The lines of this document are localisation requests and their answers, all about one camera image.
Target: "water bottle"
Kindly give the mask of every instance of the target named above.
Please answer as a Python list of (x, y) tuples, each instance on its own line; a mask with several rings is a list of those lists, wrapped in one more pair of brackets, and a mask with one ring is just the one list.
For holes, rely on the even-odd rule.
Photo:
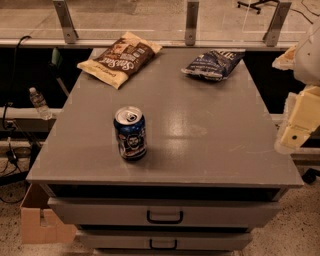
[(30, 100), (31, 100), (33, 106), (36, 108), (36, 110), (40, 114), (40, 117), (43, 120), (51, 119), (52, 113), (51, 113), (50, 108), (48, 107), (47, 102), (44, 99), (42, 93), (37, 91), (36, 88), (34, 88), (34, 87), (29, 88), (29, 92), (30, 92)]

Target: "brown chip bag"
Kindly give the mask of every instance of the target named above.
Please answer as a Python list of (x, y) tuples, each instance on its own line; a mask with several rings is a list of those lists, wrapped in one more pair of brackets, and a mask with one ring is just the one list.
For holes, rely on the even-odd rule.
[(160, 45), (126, 32), (98, 58), (81, 62), (77, 67), (119, 89), (160, 49)]

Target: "metal frame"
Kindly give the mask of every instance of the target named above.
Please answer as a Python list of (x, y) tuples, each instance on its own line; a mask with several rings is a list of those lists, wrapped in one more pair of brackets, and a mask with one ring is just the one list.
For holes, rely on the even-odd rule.
[(185, 32), (185, 44), (193, 46), (196, 43), (197, 23), (198, 23), (199, 0), (188, 0), (187, 20)]
[(60, 20), (65, 42), (74, 44), (79, 36), (74, 28), (67, 2), (65, 0), (53, 0), (53, 4)]
[(290, 10), (290, 6), (291, 2), (283, 3), (280, 1), (278, 3), (273, 18), (271, 20), (269, 29), (263, 37), (263, 41), (268, 47), (273, 47), (277, 45), (279, 41), (280, 32)]

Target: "soda can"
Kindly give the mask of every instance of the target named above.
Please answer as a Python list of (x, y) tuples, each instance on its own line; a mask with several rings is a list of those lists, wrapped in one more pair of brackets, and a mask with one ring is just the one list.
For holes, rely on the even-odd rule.
[(128, 106), (119, 109), (113, 121), (120, 155), (138, 160), (147, 152), (146, 124), (140, 109)]

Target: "chip bag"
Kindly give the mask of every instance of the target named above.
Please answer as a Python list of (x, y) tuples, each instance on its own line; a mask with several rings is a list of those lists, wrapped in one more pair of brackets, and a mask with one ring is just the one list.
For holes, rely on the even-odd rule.
[(126, 32), (96, 59), (77, 65), (116, 89), (145, 65), (162, 47)]
[(210, 50), (199, 55), (189, 66), (181, 69), (184, 74), (211, 81), (227, 79), (244, 57), (245, 51), (238, 49)]

